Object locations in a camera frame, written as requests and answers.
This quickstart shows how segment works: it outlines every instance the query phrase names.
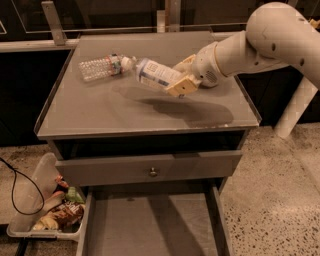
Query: terrazzo floor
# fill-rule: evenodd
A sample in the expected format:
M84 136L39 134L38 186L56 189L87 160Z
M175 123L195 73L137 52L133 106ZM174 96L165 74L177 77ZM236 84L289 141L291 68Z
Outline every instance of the terrazzo floor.
M0 156L31 176L49 151L47 145L8 147L0 148ZM1 256L15 255L18 246L5 232L14 213L12 181L0 164ZM320 123L297 125L286 140L271 127L252 130L221 193L235 255L320 255L319 191ZM72 241L32 242L25 255L75 255L76 248Z

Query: drawer knob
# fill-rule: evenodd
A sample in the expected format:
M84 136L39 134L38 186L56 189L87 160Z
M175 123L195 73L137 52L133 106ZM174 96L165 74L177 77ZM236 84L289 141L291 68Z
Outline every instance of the drawer knob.
M158 176L158 173L157 173L157 171L156 171L156 169L155 169L154 167L152 167L152 168L150 169L149 176L152 177L152 178Z

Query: open drawer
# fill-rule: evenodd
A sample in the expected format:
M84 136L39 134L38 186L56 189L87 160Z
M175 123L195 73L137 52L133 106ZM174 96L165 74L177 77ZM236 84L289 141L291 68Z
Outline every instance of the open drawer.
M201 181L91 187L77 256L233 255L217 189L203 187Z
M231 176L240 150L57 161L72 186L96 186Z

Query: gray table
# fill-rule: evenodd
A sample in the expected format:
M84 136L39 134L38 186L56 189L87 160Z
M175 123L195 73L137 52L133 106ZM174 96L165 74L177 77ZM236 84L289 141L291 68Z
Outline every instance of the gray table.
M56 167L73 186L137 184L140 189L153 183L169 188L172 182L210 180L208 207L220 216L213 233L223 233L218 252L232 255L221 232L226 229L217 191L240 161L248 131L260 121L238 78L178 99L139 84L130 72L86 84L78 70L80 61L110 53L173 66L212 41L209 32L82 36L35 132L49 143L58 159ZM217 187L212 180L219 181ZM89 195L90 204L101 199L94 199L95 194ZM89 208L88 226L102 210L94 213L95 207ZM81 255L90 241L86 231L79 243Z

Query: cable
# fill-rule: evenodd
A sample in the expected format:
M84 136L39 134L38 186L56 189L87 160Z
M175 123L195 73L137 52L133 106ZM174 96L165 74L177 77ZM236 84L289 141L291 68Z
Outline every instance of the cable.
M14 173L14 180L13 180L13 184L12 184L12 190L11 190L11 201L12 201L12 205L14 207L14 209L20 213L20 214L23 214L23 215L33 215L33 214L37 214L38 212L40 212L43 207L44 207L44 197L38 187L38 185L32 180L30 179L27 175L23 174L22 172L16 170L12 165L10 165L8 162L6 162L2 157L0 157L0 161L3 162L11 171L13 171ZM14 197L13 197L13 193L14 193L14 189L15 189L15 186L16 186L16 181L17 181L17 175L20 174L21 176L25 177L27 180L29 180L34 186L35 188L37 189L37 191L39 192L40 196L41 196L41 207L39 210L35 211L35 212L32 212L32 213L26 213L26 212L22 212L18 209L18 207L16 206L15 202L14 202Z

